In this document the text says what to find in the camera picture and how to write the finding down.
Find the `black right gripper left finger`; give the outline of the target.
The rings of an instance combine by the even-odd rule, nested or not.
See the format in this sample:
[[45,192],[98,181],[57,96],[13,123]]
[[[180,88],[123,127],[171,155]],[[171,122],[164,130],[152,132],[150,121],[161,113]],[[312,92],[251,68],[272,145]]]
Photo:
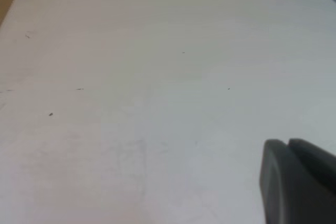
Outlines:
[[288,143],[267,140],[260,170],[266,223],[335,223],[335,182],[321,182]]

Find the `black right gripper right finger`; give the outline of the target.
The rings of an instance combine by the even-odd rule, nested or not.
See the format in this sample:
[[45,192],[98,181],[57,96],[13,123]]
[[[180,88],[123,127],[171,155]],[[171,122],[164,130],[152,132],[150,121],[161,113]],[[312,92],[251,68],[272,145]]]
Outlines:
[[335,182],[335,155],[298,138],[290,139],[288,146],[313,177],[321,182]]

